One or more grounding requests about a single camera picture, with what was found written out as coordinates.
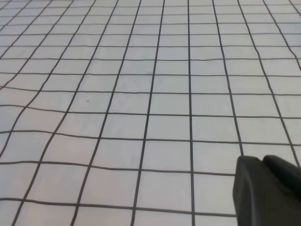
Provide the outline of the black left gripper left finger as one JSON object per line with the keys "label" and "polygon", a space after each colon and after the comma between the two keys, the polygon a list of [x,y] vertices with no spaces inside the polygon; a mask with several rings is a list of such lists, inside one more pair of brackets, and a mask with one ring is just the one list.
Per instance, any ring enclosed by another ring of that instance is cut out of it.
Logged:
{"label": "black left gripper left finger", "polygon": [[262,160],[252,156],[237,159],[232,192],[237,224],[299,226],[301,207],[287,196],[285,188]]}

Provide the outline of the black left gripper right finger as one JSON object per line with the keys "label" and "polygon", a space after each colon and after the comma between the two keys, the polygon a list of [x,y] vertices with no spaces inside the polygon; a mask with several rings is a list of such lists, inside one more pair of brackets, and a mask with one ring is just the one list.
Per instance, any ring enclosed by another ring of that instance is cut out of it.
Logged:
{"label": "black left gripper right finger", "polygon": [[263,163],[285,188],[287,196],[301,206],[301,169],[275,155],[266,155]]}

